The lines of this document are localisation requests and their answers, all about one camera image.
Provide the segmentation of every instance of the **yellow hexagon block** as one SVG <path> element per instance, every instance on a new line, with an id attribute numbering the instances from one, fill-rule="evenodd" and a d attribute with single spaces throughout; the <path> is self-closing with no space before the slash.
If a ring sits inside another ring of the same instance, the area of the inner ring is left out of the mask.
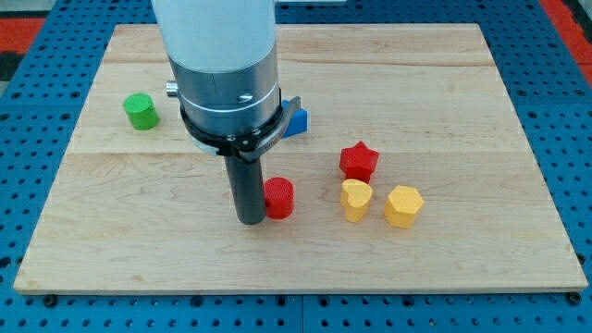
<path id="1" fill-rule="evenodd" d="M 358 179 L 345 179 L 341 183 L 341 205 L 345 208 L 345 218 L 358 222 L 366 215 L 372 199 L 370 185 Z"/>
<path id="2" fill-rule="evenodd" d="M 387 198 L 385 217 L 393 227 L 410 228 L 424 206 L 424 199 L 415 188 L 397 186 Z"/>

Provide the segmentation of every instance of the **pegboard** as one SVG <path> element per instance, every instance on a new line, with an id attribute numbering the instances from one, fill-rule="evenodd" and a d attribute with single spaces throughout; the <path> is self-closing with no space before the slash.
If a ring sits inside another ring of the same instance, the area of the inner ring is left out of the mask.
<path id="1" fill-rule="evenodd" d="M 350 0 L 277 7 L 278 23 L 479 23 L 588 278 L 592 92 L 535 0 Z M 12 289 L 117 23 L 149 0 L 59 0 L 0 98 L 0 332 L 588 331 L 580 294 L 23 297 Z"/>

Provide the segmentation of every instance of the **green block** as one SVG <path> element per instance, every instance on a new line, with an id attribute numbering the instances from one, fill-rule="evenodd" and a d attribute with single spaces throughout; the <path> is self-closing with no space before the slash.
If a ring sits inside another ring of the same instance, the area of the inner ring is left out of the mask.
<path id="1" fill-rule="evenodd" d="M 123 109 L 128 115 L 131 126 L 136 130 L 149 130 L 160 120 L 152 98 L 143 92 L 134 93 L 126 98 Z"/>

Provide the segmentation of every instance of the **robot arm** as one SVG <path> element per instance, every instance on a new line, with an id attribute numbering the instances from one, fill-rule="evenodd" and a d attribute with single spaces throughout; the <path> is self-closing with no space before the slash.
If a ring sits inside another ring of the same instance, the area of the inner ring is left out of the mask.
<path id="1" fill-rule="evenodd" d="M 281 106 L 273 0 L 152 0 L 178 85 L 180 113 L 206 152 L 223 155 L 237 215 L 265 217 L 259 157 L 300 99 Z"/>

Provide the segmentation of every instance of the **red surface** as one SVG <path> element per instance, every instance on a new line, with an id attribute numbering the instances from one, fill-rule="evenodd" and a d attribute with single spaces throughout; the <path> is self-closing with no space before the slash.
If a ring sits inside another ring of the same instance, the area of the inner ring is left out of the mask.
<path id="1" fill-rule="evenodd" d="M 265 208 L 267 216 L 283 219 L 294 210 L 294 187 L 282 177 L 268 179 L 264 184 Z"/>
<path id="2" fill-rule="evenodd" d="M 367 184 L 376 170 L 377 162 L 378 152 L 358 142 L 353 147 L 341 149 L 339 168 L 345 172 L 345 179 L 358 179 Z"/>
<path id="3" fill-rule="evenodd" d="M 0 18 L 0 52 L 27 53 L 45 18 Z"/>
<path id="4" fill-rule="evenodd" d="M 555 29 L 570 50 L 570 53 L 580 65 L 588 83 L 592 85 L 592 44 L 584 36 L 582 27 L 574 21 L 572 10 L 561 0 L 540 0 Z"/>

